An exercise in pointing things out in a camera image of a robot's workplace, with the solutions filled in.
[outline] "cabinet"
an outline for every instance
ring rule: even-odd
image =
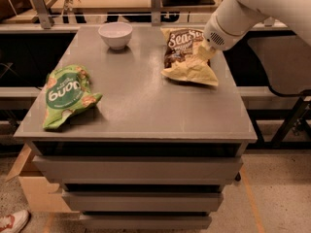
[[[45,132],[43,90],[16,137],[87,228],[207,228],[257,139],[223,54],[211,60],[218,87],[172,83],[158,27],[135,26],[121,52],[97,29],[82,27],[59,65],[85,65],[102,100]]]

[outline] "wooden drawer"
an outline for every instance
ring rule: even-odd
[[[31,212],[73,213],[61,197],[59,183],[49,183],[31,163],[34,156],[31,148],[24,145],[6,181],[18,176]]]
[[[220,193],[64,192],[73,211],[98,212],[215,212]]]
[[[242,160],[210,157],[36,156],[51,183],[229,184]]]
[[[115,214],[81,215],[80,221],[86,228],[104,229],[206,229],[212,219],[200,215],[170,214]]]

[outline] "shoe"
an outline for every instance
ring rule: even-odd
[[[0,217],[0,233],[18,233],[28,220],[29,212],[27,210]]]

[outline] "gray drawer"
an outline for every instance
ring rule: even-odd
[[[155,192],[64,192],[72,211],[99,212],[215,212],[222,201],[220,193]]]
[[[129,216],[129,215],[81,215],[86,228],[97,229],[206,229],[212,219],[209,216]]]
[[[213,157],[36,156],[51,183],[229,184],[242,160]]]

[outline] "crumpled chip bag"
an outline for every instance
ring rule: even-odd
[[[216,50],[204,39],[203,31],[192,28],[161,28],[167,43],[161,74],[171,80],[218,85],[208,64]]]
[[[69,65],[49,74],[44,129],[57,129],[68,117],[97,104],[102,94],[91,93],[88,80],[87,69],[81,65]]]

